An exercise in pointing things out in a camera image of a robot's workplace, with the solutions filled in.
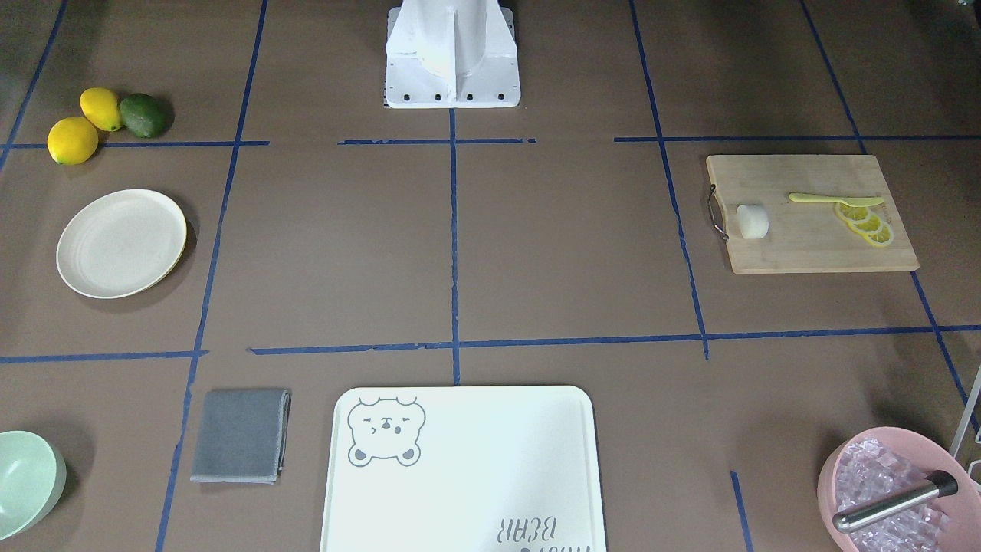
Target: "pink bowl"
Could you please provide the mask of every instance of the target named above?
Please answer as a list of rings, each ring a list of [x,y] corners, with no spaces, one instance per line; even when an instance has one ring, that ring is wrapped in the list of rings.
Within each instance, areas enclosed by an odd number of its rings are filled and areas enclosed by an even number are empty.
[[[857,552],[852,538],[838,532],[831,524],[831,518],[838,511],[835,496],[835,481],[838,479],[838,464],[845,447],[855,441],[874,437],[896,454],[906,457],[914,466],[929,473],[942,469],[957,479],[956,494],[938,498],[934,504],[950,516],[951,523],[939,538],[938,544],[944,552],[977,552],[981,550],[981,495],[964,468],[939,445],[926,437],[898,427],[874,427],[855,435],[852,440],[838,447],[824,463],[817,479],[817,504],[821,510],[824,526],[831,538],[845,552]]]

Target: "wooden cutting board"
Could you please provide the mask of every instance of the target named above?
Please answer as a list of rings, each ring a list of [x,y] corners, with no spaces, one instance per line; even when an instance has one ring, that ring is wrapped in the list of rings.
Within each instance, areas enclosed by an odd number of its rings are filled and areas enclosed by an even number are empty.
[[[919,268],[874,155],[712,155],[706,164],[737,274]],[[881,196],[885,203],[872,211],[893,226],[895,238],[887,247],[871,246],[835,215],[833,203],[793,203],[787,198],[791,192]],[[766,209],[770,230],[764,238],[741,236],[736,208],[743,204]]]

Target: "folded cloth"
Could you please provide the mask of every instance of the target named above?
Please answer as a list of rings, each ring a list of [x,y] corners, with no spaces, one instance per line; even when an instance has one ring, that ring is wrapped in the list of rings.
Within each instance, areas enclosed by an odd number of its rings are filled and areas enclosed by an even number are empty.
[[[289,391],[209,391],[191,481],[273,483],[283,469]]]

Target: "ice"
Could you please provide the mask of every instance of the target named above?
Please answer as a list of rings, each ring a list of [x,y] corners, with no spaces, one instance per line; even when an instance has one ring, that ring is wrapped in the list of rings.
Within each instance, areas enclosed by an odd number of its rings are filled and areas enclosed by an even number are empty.
[[[909,487],[925,476],[877,439],[856,441],[845,448],[839,460],[835,481],[838,510]],[[937,538],[950,519],[931,504],[921,504],[860,529],[852,533],[852,542],[859,552],[943,552]]]

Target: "metal handle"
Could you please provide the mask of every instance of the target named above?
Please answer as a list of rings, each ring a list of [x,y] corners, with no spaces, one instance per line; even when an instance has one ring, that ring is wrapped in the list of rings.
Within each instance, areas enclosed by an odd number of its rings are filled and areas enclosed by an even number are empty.
[[[708,201],[706,202],[707,205],[708,205],[708,218],[709,218],[709,220],[712,221],[712,226],[715,227],[715,230],[717,230],[719,232],[719,234],[722,236],[722,241],[723,242],[728,242],[729,241],[729,235],[726,234],[725,229],[722,228],[722,223],[719,222],[719,221],[717,221],[717,220],[715,220],[715,212],[712,210],[712,197],[714,195],[715,195],[715,185],[713,184],[708,189]]]
[[[889,493],[875,502],[843,510],[835,514],[831,523],[839,532],[851,533],[924,502],[956,492],[957,480],[954,476],[937,470],[909,488]]]

